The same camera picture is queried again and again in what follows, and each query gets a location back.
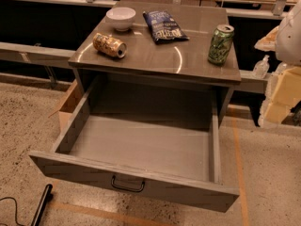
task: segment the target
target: spray bottle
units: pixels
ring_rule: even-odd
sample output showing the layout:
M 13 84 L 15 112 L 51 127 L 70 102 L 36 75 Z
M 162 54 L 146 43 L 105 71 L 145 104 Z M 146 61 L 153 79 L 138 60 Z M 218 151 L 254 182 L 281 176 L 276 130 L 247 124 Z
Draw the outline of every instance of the spray bottle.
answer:
M 263 60 L 260 60 L 256 63 L 256 65 L 254 66 L 253 72 L 252 72 L 252 76 L 254 78 L 263 79 L 266 76 L 267 71 L 270 68 L 268 59 L 269 59 L 269 56 L 265 55 Z

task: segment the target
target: floor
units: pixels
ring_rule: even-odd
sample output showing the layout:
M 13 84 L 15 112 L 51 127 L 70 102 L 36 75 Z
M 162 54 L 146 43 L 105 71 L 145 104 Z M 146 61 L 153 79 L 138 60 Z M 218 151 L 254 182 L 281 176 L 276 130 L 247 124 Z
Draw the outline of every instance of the floor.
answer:
M 40 225 L 300 225 L 301 128 L 256 127 L 240 106 L 230 105 L 220 127 L 222 182 L 240 188 L 226 213 L 44 177 L 28 153 L 50 151 L 59 135 L 52 114 L 67 88 L 0 74 L 0 199 L 16 199 L 20 224 L 31 224 L 45 186 L 52 184 Z M 16 225 L 14 214 L 12 200 L 0 201 L 0 225 Z

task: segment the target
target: soda can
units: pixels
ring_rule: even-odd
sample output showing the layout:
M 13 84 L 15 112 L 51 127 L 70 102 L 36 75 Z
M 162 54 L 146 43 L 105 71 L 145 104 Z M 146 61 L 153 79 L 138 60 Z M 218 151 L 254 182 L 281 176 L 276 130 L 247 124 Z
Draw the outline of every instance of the soda can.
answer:
M 228 57 L 233 43 L 234 27 L 228 24 L 220 24 L 214 31 L 208 53 L 208 61 L 222 66 Z
M 123 41 L 101 33 L 93 37 L 93 46 L 110 57 L 122 58 L 126 53 L 126 44 Z

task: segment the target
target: black pole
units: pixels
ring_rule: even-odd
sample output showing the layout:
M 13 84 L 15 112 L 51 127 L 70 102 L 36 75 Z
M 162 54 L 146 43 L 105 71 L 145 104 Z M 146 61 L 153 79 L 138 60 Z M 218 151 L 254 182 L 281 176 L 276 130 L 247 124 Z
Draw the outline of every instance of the black pole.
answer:
M 40 224 L 40 219 L 41 219 L 41 216 L 44 212 L 44 209 L 45 209 L 45 206 L 46 206 L 46 203 L 47 203 L 47 199 L 50 196 L 52 188 L 53 188 L 52 185 L 46 185 L 46 187 L 44 189 L 44 192 L 43 192 L 43 195 L 40 198 L 40 203 L 39 203 L 39 206 L 37 208 L 34 219 L 31 223 L 31 226 L 38 226 Z

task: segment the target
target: white bowl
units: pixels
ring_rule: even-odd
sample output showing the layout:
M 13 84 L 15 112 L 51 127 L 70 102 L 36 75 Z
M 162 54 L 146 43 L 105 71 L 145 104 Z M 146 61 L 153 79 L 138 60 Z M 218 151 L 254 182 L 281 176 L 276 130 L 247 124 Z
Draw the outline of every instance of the white bowl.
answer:
M 118 31 L 127 31 L 135 21 L 135 11 L 131 8 L 112 8 L 106 12 L 105 22 Z

